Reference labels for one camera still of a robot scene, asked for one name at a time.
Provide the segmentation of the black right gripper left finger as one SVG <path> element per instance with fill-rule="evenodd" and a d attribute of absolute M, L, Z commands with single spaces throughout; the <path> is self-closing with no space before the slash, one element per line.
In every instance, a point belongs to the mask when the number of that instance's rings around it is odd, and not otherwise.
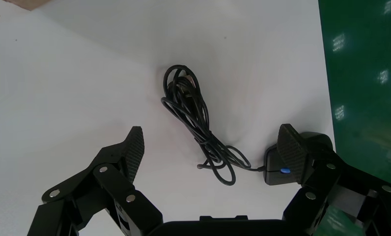
<path fill-rule="evenodd" d="M 77 236 L 105 210 L 126 236 L 147 236 L 162 225 L 161 212 L 133 184 L 144 154 L 141 127 L 102 148 L 90 165 L 50 188 L 29 228 L 30 236 Z"/>

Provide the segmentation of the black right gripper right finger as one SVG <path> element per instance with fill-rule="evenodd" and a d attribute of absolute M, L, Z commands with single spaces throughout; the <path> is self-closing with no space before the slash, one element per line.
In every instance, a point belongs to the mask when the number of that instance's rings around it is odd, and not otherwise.
<path fill-rule="evenodd" d="M 313 235 L 329 206 L 342 210 L 367 236 L 391 236 L 391 183 L 346 164 L 327 144 L 279 128 L 277 151 L 301 186 L 283 213 Z"/>

